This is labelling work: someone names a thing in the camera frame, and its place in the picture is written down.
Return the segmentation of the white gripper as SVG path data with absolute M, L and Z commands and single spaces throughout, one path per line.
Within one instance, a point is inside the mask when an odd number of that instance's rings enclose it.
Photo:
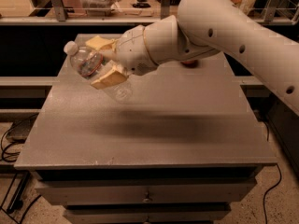
M 118 40 L 96 36 L 94 38 L 95 49 L 115 50 L 114 59 L 129 74 L 146 75 L 155 71 L 158 65 L 150 58 L 146 49 L 144 30 L 144 26 L 138 25 L 126 31 Z M 121 65 L 113 65 L 104 75 L 92 81 L 91 85 L 98 90 L 102 90 L 125 82 L 128 79 L 128 75 Z

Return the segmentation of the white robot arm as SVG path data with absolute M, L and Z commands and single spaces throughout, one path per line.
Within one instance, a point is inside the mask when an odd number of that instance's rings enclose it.
M 111 54 L 116 64 L 92 85 L 104 89 L 163 63 L 202 59 L 220 51 L 299 114 L 299 44 L 262 27 L 230 0 L 181 0 L 176 16 L 125 32 Z

